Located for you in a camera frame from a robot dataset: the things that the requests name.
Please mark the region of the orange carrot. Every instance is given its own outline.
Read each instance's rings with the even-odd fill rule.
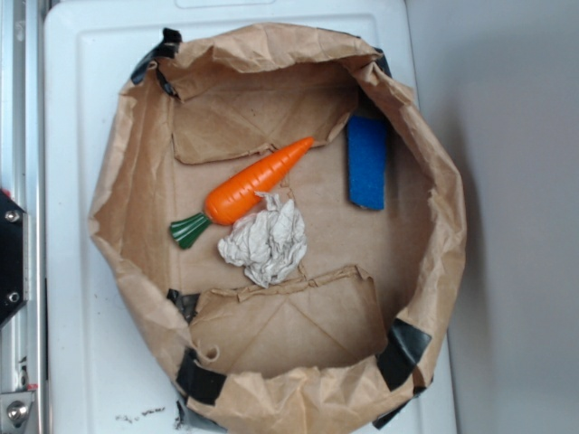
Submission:
[[[204,212],[171,223],[171,235],[181,249],[190,248],[212,222],[233,224],[261,200],[256,192],[268,192],[290,171],[314,143],[312,137],[285,146],[243,169],[211,191]]]

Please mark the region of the white crumpled paper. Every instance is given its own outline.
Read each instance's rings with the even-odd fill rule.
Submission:
[[[306,254],[304,220],[295,203],[277,194],[256,193],[266,210],[242,217],[217,248],[225,262],[245,266],[245,276],[261,287],[281,283]]]

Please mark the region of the screw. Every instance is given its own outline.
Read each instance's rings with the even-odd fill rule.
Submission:
[[[17,210],[6,211],[4,215],[5,219],[7,219],[10,223],[16,223],[20,221],[21,215]]]
[[[28,407],[21,401],[14,401],[8,406],[6,413],[13,423],[23,422],[28,418]]]
[[[18,301],[20,301],[20,294],[18,294],[17,292],[8,294],[8,301],[10,303],[18,303]]]

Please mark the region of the blue block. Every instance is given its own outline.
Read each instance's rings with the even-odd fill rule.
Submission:
[[[372,210],[384,209],[386,124],[383,119],[353,116],[347,124],[350,201]]]

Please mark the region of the black tape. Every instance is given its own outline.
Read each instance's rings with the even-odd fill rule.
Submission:
[[[182,296],[176,289],[169,289],[169,292],[166,295],[167,299],[171,300],[177,309],[179,309],[179,312],[181,312],[181,315],[183,315],[187,324],[191,323],[193,318],[197,315],[195,308],[197,307],[199,296],[199,294]]]
[[[382,50],[381,48],[377,48],[377,47],[374,47],[374,49],[377,52],[379,52],[380,54],[382,54],[382,57],[375,61],[376,64],[378,65],[378,67],[380,67],[380,69],[382,70],[382,72],[384,74],[386,74],[388,77],[392,78],[392,73],[390,72],[390,66],[388,66],[388,60],[386,59],[386,55],[384,54],[384,50]]]
[[[181,429],[186,426],[213,432],[227,432],[227,429],[221,425],[188,408],[184,401],[177,401],[177,410],[179,416],[176,420],[175,429]]]
[[[196,360],[197,352],[195,350],[185,350],[176,382],[194,400],[207,405],[215,405],[225,380],[227,380],[227,375],[208,371],[199,366],[195,362]]]
[[[432,337],[396,318],[388,332],[388,346],[378,355],[378,368],[393,391],[410,377]]]
[[[424,392],[426,390],[425,387],[415,387],[414,388],[414,396],[413,398],[418,398],[418,396]],[[404,404],[402,404],[400,407],[398,407],[397,409],[394,409],[392,411],[387,412],[386,414],[383,414],[382,416],[380,416],[379,418],[377,418],[374,422],[372,422],[372,425],[374,425],[374,428],[376,429],[382,429],[383,427],[385,427],[388,422],[390,422],[390,420],[394,419],[398,413],[400,413],[400,411],[403,410],[404,407],[406,407],[408,405],[408,402],[410,402],[411,400],[405,402]]]
[[[181,33],[177,30],[163,29],[163,41],[151,50],[137,65],[133,73],[130,75],[130,80],[133,84],[139,84],[145,79],[147,69],[151,62],[156,59],[166,58],[174,59],[179,51],[179,44],[183,41]],[[157,68],[157,79],[161,88],[171,96],[175,96],[176,92],[173,86],[166,80],[165,76]]]

